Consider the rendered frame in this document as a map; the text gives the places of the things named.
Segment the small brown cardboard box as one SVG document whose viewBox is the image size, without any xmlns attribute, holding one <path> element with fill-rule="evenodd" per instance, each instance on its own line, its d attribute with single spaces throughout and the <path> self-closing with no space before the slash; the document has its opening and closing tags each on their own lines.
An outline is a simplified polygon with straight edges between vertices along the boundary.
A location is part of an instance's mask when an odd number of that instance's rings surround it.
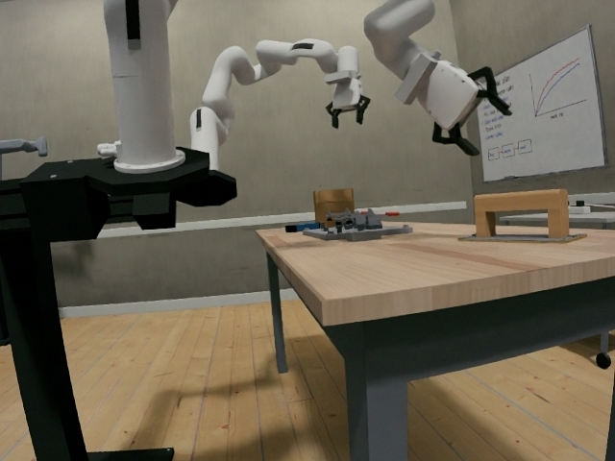
<svg viewBox="0 0 615 461">
<path fill-rule="evenodd" d="M 353 200 L 352 200 L 353 197 Z M 332 221 L 327 221 L 328 210 L 331 214 L 343 213 L 345 208 L 348 208 L 352 213 L 355 213 L 354 190 L 334 189 L 334 190 L 319 190 L 313 192 L 313 202 L 315 211 L 315 223 L 325 223 L 325 227 L 335 227 L 336 220 L 331 216 Z M 317 203 L 317 204 L 316 204 Z"/>
</svg>

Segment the blue spirit level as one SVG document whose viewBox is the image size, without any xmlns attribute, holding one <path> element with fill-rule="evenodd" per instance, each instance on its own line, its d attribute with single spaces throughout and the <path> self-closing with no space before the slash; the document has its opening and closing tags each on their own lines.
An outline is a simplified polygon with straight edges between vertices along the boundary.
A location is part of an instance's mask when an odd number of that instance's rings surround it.
<svg viewBox="0 0 615 461">
<path fill-rule="evenodd" d="M 285 231 L 286 232 L 299 232 L 299 231 L 304 231 L 305 228 L 309 228 L 310 230 L 320 229 L 320 222 L 285 226 Z"/>
</svg>

